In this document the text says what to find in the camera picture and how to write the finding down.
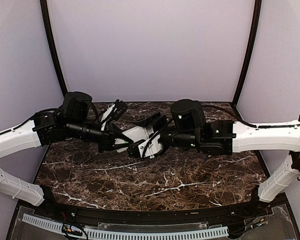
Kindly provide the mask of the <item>white remote control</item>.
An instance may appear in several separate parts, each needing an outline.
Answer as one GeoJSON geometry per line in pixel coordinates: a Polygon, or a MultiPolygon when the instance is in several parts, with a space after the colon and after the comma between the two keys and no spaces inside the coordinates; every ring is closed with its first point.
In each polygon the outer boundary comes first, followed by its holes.
{"type": "Polygon", "coordinates": [[[140,140],[148,140],[150,135],[154,133],[154,128],[152,125],[148,125],[147,127],[134,126],[122,133],[133,140],[133,142],[137,142],[140,140]]]}

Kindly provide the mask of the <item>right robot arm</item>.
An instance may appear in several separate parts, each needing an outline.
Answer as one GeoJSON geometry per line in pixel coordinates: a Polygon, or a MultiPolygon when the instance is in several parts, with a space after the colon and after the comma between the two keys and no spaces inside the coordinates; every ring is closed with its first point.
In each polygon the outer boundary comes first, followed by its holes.
{"type": "Polygon", "coordinates": [[[281,166],[257,186],[245,213],[256,217],[290,183],[300,180],[300,116],[297,120],[262,125],[233,120],[207,122],[204,106],[197,100],[181,99],[170,107],[174,126],[156,113],[137,121],[125,134],[133,140],[127,149],[134,157],[153,158],[164,148],[196,149],[210,156],[255,150],[286,150],[281,166]]]}

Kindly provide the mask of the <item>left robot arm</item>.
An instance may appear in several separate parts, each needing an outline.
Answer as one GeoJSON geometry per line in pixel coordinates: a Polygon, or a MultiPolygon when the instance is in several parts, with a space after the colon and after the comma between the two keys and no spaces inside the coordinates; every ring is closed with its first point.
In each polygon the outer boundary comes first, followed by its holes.
{"type": "MultiPolygon", "coordinates": [[[[126,111],[123,101],[116,100],[109,115],[99,120],[92,97],[84,92],[65,94],[58,108],[41,110],[23,123],[0,132],[0,159],[26,149],[48,146],[66,139],[96,143],[98,151],[113,151],[128,147],[133,140],[112,123],[126,111]]],[[[50,218],[61,213],[51,189],[32,184],[0,168],[0,193],[41,208],[50,218]]]]}

